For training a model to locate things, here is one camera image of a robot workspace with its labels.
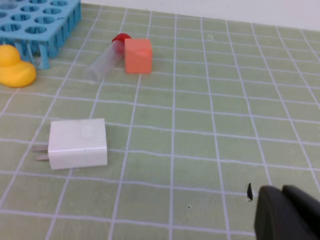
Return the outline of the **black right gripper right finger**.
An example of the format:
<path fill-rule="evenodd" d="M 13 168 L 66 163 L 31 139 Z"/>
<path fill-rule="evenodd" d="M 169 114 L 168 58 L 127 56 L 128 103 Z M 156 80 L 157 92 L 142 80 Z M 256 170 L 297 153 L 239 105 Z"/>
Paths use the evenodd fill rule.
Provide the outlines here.
<path fill-rule="evenodd" d="M 282 192 L 309 225 L 320 224 L 320 202 L 317 199 L 293 185 L 284 185 Z"/>

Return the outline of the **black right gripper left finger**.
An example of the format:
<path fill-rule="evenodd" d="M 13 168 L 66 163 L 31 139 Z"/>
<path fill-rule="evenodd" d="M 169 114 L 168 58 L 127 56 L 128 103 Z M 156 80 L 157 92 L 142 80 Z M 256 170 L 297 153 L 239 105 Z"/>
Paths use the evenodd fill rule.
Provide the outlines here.
<path fill-rule="evenodd" d="M 258 193 L 254 230 L 258 240 L 318 240 L 320 225 L 309 225 L 292 202 L 273 186 Z"/>

